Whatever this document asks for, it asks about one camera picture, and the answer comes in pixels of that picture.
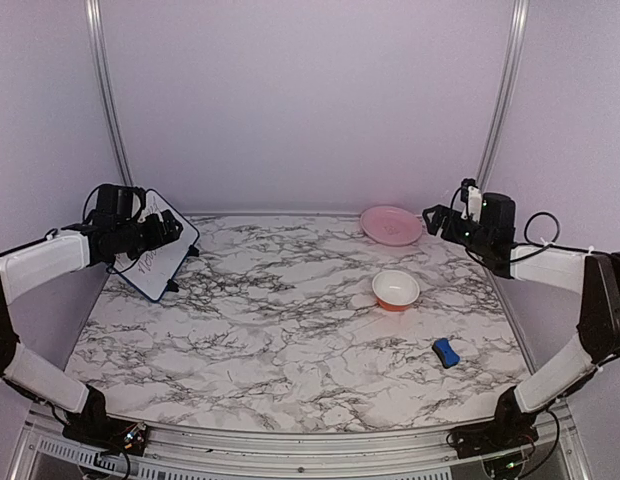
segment white wall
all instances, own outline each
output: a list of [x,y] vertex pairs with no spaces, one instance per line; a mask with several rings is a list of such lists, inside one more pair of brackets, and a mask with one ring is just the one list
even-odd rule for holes
[[481,160],[512,9],[104,0],[135,181],[188,212],[447,200]]
[[[549,210],[562,222],[561,243],[620,250],[620,0],[532,2],[489,188],[515,199],[520,229]],[[544,363],[574,333],[578,297],[521,282],[504,287]],[[620,479],[620,360],[570,405],[594,478]]]
[[[0,250],[80,220],[86,195],[116,172],[83,2],[0,0]],[[21,341],[65,365],[103,279],[95,268],[18,299]],[[0,385],[0,479],[28,406]]]

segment gray marble vein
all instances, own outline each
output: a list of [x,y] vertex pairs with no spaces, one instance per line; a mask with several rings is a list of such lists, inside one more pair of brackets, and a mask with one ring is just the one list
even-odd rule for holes
[[[424,235],[365,237],[353,218],[194,218],[202,255],[151,304],[109,279],[67,371],[112,413],[276,432],[373,431],[490,416],[528,375],[481,268]],[[375,304],[372,277],[411,273],[413,308]],[[431,350],[450,339],[461,363]]]

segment metal vent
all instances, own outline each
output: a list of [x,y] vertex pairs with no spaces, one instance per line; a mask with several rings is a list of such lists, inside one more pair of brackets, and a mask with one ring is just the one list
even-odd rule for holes
[[[40,453],[74,463],[82,467],[88,467],[103,473],[123,474],[125,465],[123,462],[99,460],[98,467],[94,464],[97,454],[96,449],[74,442],[63,441],[41,436],[37,450]],[[373,477],[349,477],[352,480],[452,480],[452,474],[448,467],[421,472],[404,473],[402,475],[377,475]],[[148,459],[133,457],[130,479],[137,480],[261,480],[255,476],[219,475],[193,472],[176,466],[156,465]]]

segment white bowl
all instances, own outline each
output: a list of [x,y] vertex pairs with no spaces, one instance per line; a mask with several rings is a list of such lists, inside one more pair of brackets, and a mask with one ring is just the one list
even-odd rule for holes
[[417,281],[399,270],[378,273],[372,280],[372,291],[379,305],[394,312],[410,308],[421,293]]

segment robotic arm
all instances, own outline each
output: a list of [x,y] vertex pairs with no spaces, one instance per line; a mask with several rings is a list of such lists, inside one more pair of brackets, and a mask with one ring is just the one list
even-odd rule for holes
[[451,431],[459,458],[493,453],[538,439],[538,413],[558,397],[580,389],[601,367],[620,357],[620,252],[514,242],[515,203],[485,193],[465,179],[464,211],[453,205],[424,210],[428,232],[462,245],[466,253],[497,276],[542,283],[581,295],[577,333],[539,371],[505,391],[494,419]]
[[[128,434],[135,424],[108,417],[100,391],[68,377],[20,343],[8,311],[19,296],[56,277],[99,263],[113,265],[118,254],[136,260],[179,239],[183,226],[169,210],[141,220],[145,190],[104,184],[95,191],[96,208],[83,223],[0,253],[0,378],[23,395],[66,411],[66,437],[130,448],[134,435]],[[143,442],[135,447],[142,449]]]

